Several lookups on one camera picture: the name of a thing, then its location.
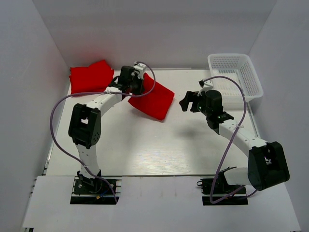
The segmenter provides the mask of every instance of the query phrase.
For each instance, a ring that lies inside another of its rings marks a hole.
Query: white basket
[[[212,54],[208,56],[211,76],[227,76],[236,81],[245,94],[246,102],[263,95],[263,90],[254,66],[245,54]],[[223,105],[239,108],[242,103],[239,89],[232,82],[213,79],[213,87],[222,94]]]

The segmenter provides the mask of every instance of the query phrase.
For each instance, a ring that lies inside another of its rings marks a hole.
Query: plastic basket
[[[208,56],[211,76],[227,76],[236,81],[242,88],[246,102],[263,95],[263,90],[254,66],[245,54],[212,54]],[[242,103],[239,89],[232,82],[213,79],[213,87],[222,94],[223,105],[228,108]]]

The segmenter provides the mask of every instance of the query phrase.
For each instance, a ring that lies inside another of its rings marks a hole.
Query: purple cable
[[[217,182],[217,178],[218,178],[219,172],[220,172],[221,167],[222,167],[222,165],[223,165],[223,162],[224,162],[224,160],[225,160],[225,158],[226,158],[227,152],[229,151],[229,149],[230,149],[230,147],[231,147],[231,145],[232,145],[232,143],[233,143],[233,140],[234,140],[234,138],[235,138],[235,136],[236,136],[236,134],[237,134],[237,131],[239,130],[239,127],[241,126],[242,122],[243,122],[244,119],[245,119],[246,111],[247,111],[247,104],[246,104],[245,95],[244,95],[244,93],[243,93],[241,87],[239,86],[239,84],[237,84],[236,81],[234,81],[234,80],[232,80],[231,78],[226,77],[226,76],[213,76],[213,77],[211,77],[211,78],[205,78],[205,79],[203,79],[202,81],[203,81],[203,82],[206,82],[206,81],[209,81],[209,80],[212,80],[212,79],[215,79],[215,78],[223,78],[223,79],[229,80],[229,81],[233,82],[233,83],[237,86],[237,88],[240,90],[240,93],[241,93],[241,96],[242,96],[243,105],[244,105],[244,111],[243,111],[243,115],[242,115],[242,117],[241,117],[241,120],[239,121],[239,124],[238,124],[238,126],[236,127],[234,133],[232,134],[232,137],[231,137],[231,139],[230,139],[230,141],[229,141],[229,143],[228,143],[228,145],[227,145],[227,147],[226,147],[226,149],[225,149],[225,151],[224,151],[224,153],[223,153],[223,156],[222,156],[221,161],[220,161],[220,163],[219,163],[219,166],[218,166],[218,168],[217,168],[216,174],[215,174],[214,179],[213,179],[213,181],[212,181],[212,185],[211,185],[211,194],[210,194],[210,202],[211,202],[212,204],[216,204],[216,203],[218,203],[218,202],[224,200],[225,198],[227,198],[227,197],[229,197],[229,196],[232,196],[233,194],[237,193],[239,190],[241,190],[242,188],[245,187],[244,185],[243,185],[243,186],[240,186],[238,189],[236,189],[236,190],[234,190],[234,191],[228,193],[227,195],[225,195],[225,196],[223,196],[223,197],[221,197],[221,198],[219,198],[219,199],[217,199],[217,200],[215,200],[215,201],[212,200],[213,191],[214,191],[214,187],[215,187],[216,182]],[[252,195],[255,194],[255,193],[256,193],[256,191],[254,191],[252,194],[250,194],[250,195],[248,195],[248,196],[246,196],[246,197],[244,197],[244,198],[248,198],[248,197],[252,196]]]
[[[66,155],[68,155],[68,156],[70,156],[71,158],[75,159],[76,161],[80,162],[80,164],[85,168],[85,170],[86,170],[91,176],[93,176],[94,178],[100,179],[100,180],[104,181],[105,183],[107,183],[108,186],[110,187],[110,189],[112,190],[112,195],[114,196],[114,199],[115,199],[115,202],[116,202],[116,203],[117,203],[117,198],[116,198],[115,192],[114,192],[112,186],[110,185],[110,183],[108,182],[108,180],[104,179],[104,178],[101,177],[101,176],[94,175],[94,174],[85,166],[85,163],[84,163],[81,159],[79,159],[79,158],[75,157],[74,155],[70,154],[69,152],[67,152],[65,149],[63,149],[63,148],[60,146],[60,144],[58,143],[58,141],[56,140],[56,137],[55,137],[54,128],[53,128],[53,118],[54,118],[55,110],[56,110],[56,108],[59,106],[59,104],[62,103],[65,99],[67,99],[67,98],[69,98],[69,97],[73,97],[73,96],[84,96],[84,95],[95,95],[95,94],[108,94],[108,93],[109,93],[109,94],[121,94],[121,95],[123,95],[123,96],[128,96],[128,97],[133,97],[133,98],[140,98],[140,97],[143,97],[143,96],[149,94],[149,93],[155,88],[155,73],[154,73],[154,71],[152,70],[152,68],[150,68],[150,66],[148,66],[146,63],[144,63],[144,62],[139,62],[139,61],[137,61],[136,63],[141,63],[141,64],[146,65],[146,66],[149,68],[149,70],[151,71],[151,73],[152,73],[152,75],[153,75],[153,77],[154,77],[154,85],[152,86],[152,88],[151,88],[148,92],[146,92],[146,93],[144,93],[144,94],[141,94],[141,95],[131,95],[131,94],[121,93],[121,92],[106,92],[106,91],[104,91],[104,92],[73,93],[73,94],[70,94],[70,95],[67,95],[67,96],[61,98],[61,99],[54,105],[54,107],[53,107],[53,109],[52,109],[52,112],[51,112],[51,114],[50,114],[50,119],[49,119],[49,129],[50,129],[50,133],[51,133],[51,135],[52,135],[52,139],[53,139],[55,145],[56,145],[63,153],[65,153]]]

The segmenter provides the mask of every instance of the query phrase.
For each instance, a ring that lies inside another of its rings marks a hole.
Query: purple hose
[[[154,73],[154,71],[152,70],[152,68],[150,68],[146,63],[144,63],[144,62],[139,62],[139,61],[137,61],[136,63],[141,63],[141,64],[146,65],[146,66],[149,68],[149,70],[151,71],[151,73],[152,73],[152,75],[153,75],[153,77],[154,77],[154,85],[152,86],[152,88],[151,88],[148,92],[146,92],[146,93],[144,93],[144,94],[141,94],[141,95],[130,95],[130,94],[121,93],[121,92],[106,92],[106,91],[104,91],[104,92],[73,93],[73,94],[70,94],[70,95],[67,95],[67,96],[61,98],[61,99],[54,105],[54,107],[53,107],[53,109],[52,109],[52,112],[51,112],[51,114],[50,114],[50,119],[49,119],[49,129],[50,129],[50,133],[51,133],[51,135],[52,135],[52,139],[53,139],[55,145],[56,145],[63,153],[67,154],[67,155],[70,156],[71,158],[73,158],[73,159],[75,159],[76,161],[80,162],[80,164],[85,168],[85,170],[86,170],[91,176],[93,176],[94,178],[97,178],[97,179],[100,179],[100,180],[106,182],[106,183],[108,184],[108,186],[110,187],[110,189],[112,190],[112,195],[114,196],[114,199],[115,199],[115,202],[116,202],[116,203],[117,203],[117,198],[116,198],[115,192],[114,192],[112,186],[110,185],[110,183],[109,183],[106,179],[104,179],[103,177],[94,175],[94,174],[85,166],[85,163],[84,163],[81,159],[79,159],[79,158],[75,157],[74,155],[70,154],[69,152],[67,152],[65,149],[63,149],[63,148],[60,146],[60,144],[58,143],[58,141],[56,140],[56,137],[55,137],[54,128],[53,128],[53,118],[54,118],[55,110],[56,110],[56,108],[59,106],[59,104],[62,103],[65,99],[67,99],[67,98],[69,98],[69,97],[84,96],[84,95],[95,95],[95,94],[107,94],[107,93],[110,93],[110,94],[121,94],[121,95],[123,95],[123,96],[128,96],[128,97],[133,97],[133,98],[140,98],[140,97],[143,97],[143,96],[149,94],[149,93],[155,88],[155,73]]]
[[[217,199],[217,200],[215,200],[215,201],[212,200],[213,191],[214,191],[214,187],[215,187],[215,185],[216,185],[217,179],[218,179],[219,172],[220,172],[221,167],[222,167],[222,165],[223,165],[223,162],[224,162],[224,160],[225,160],[225,158],[226,158],[227,152],[229,151],[229,149],[230,149],[230,147],[231,147],[231,145],[232,145],[232,143],[233,143],[233,140],[234,140],[234,138],[235,138],[235,136],[236,136],[236,134],[237,134],[237,131],[239,130],[239,127],[241,126],[242,122],[243,122],[244,119],[245,119],[246,111],[247,111],[247,104],[246,104],[245,95],[244,95],[244,93],[243,93],[241,87],[239,86],[239,84],[237,84],[236,81],[234,81],[234,80],[232,80],[231,78],[226,77],[226,76],[213,76],[213,77],[211,77],[211,78],[203,79],[202,81],[203,81],[203,82],[206,82],[206,81],[209,81],[209,80],[212,80],[212,79],[215,79],[215,78],[223,78],[223,79],[229,80],[229,81],[233,82],[233,83],[237,86],[237,88],[240,90],[240,93],[241,93],[241,96],[242,96],[243,105],[244,105],[244,111],[243,111],[243,115],[242,115],[242,117],[241,117],[241,120],[239,121],[239,124],[238,124],[238,126],[236,127],[234,133],[232,134],[232,137],[231,137],[231,139],[230,139],[230,141],[229,141],[229,143],[228,143],[228,145],[227,145],[227,147],[226,147],[226,149],[225,149],[225,151],[224,151],[224,153],[223,153],[223,156],[222,156],[221,161],[220,161],[220,163],[219,163],[219,166],[218,166],[218,168],[217,168],[216,174],[215,174],[215,176],[214,176],[214,178],[213,178],[212,185],[211,185],[211,194],[210,194],[210,202],[211,202],[212,204],[216,204],[216,203],[218,203],[218,202],[224,200],[225,198],[227,198],[227,197],[229,197],[229,196],[232,196],[233,194],[237,193],[239,190],[241,190],[242,188],[245,187],[244,185],[243,185],[243,186],[240,186],[238,189],[236,189],[236,190],[234,190],[234,191],[228,193],[227,195],[225,195],[225,196],[223,196],[223,197],[221,197],[221,198],[219,198],[219,199]],[[256,191],[253,192],[252,194],[246,196],[246,198],[252,196],[252,195],[255,194],[255,193],[256,193]]]

